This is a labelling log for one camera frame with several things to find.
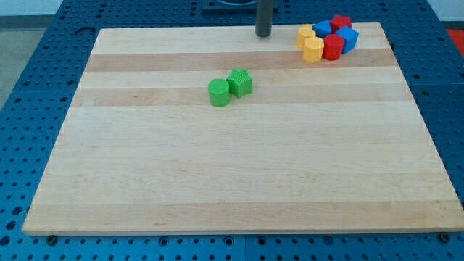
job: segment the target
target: yellow hexagonal block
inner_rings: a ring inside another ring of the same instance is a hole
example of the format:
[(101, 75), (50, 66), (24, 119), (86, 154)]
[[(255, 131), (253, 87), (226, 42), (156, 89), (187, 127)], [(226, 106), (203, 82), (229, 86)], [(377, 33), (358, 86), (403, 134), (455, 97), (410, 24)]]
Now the yellow hexagonal block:
[(304, 41), (303, 60), (306, 62), (319, 62), (322, 60), (324, 40), (318, 37), (307, 38)]
[(298, 30), (297, 47), (303, 49), (305, 40), (314, 36), (316, 36), (316, 32), (312, 29), (312, 25), (302, 25)]

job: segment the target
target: green ridged block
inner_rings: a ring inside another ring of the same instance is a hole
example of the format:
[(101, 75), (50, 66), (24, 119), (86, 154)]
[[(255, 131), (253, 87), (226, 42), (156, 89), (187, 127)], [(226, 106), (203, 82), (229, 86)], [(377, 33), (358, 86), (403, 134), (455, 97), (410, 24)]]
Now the green ridged block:
[(224, 107), (231, 101), (229, 83), (223, 79), (214, 79), (208, 84), (210, 103), (214, 107)]
[(248, 69), (232, 69), (232, 73), (227, 77), (229, 91), (241, 98), (245, 94), (253, 92), (252, 78), (248, 74)]

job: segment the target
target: black metal rod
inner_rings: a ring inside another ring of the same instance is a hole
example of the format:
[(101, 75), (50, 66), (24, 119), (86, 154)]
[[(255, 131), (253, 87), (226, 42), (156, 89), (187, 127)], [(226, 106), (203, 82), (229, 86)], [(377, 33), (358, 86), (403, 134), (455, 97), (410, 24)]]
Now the black metal rod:
[(256, 35), (268, 37), (273, 26), (273, 0), (257, 0)]

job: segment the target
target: toy block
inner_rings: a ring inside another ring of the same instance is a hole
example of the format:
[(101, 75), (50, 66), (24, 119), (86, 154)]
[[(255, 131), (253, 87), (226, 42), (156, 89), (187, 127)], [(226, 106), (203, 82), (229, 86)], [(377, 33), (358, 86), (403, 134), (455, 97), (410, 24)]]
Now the toy block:
[(345, 40), (345, 45), (343, 50), (341, 51), (342, 54), (346, 54), (347, 52), (353, 50), (356, 46), (357, 37), (359, 33), (348, 26), (344, 26), (340, 30), (335, 32), (336, 35), (343, 37)]
[(316, 36), (322, 39), (332, 33), (331, 22), (329, 20), (318, 22), (312, 26), (312, 29), (316, 32)]
[(307, 38), (304, 43), (303, 60), (306, 62), (319, 62), (322, 60), (324, 40), (319, 37)]
[(224, 107), (231, 101), (229, 83), (224, 79), (214, 79), (208, 84), (210, 104), (214, 107)]
[(250, 94), (252, 90), (252, 78), (247, 69), (232, 69), (232, 73), (227, 77), (229, 91), (240, 99), (245, 94)]
[(331, 29), (332, 33), (340, 30), (344, 26), (353, 27), (350, 17), (344, 17), (338, 14), (335, 14), (335, 17), (331, 20)]
[(305, 40), (315, 35), (316, 32), (312, 29), (312, 25), (302, 25), (298, 30), (297, 47), (300, 49), (304, 49)]
[(329, 61), (338, 60), (341, 56), (341, 51), (345, 45), (343, 37), (331, 34), (324, 39), (323, 57)]

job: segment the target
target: red cylinder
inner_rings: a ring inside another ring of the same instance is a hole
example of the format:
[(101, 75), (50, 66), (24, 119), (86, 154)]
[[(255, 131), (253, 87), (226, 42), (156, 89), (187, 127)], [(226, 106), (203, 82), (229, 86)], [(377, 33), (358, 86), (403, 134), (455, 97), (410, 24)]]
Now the red cylinder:
[(331, 34), (324, 38), (324, 52), (322, 56), (329, 61), (338, 60), (341, 56), (341, 51), (345, 45), (345, 40), (336, 34)]

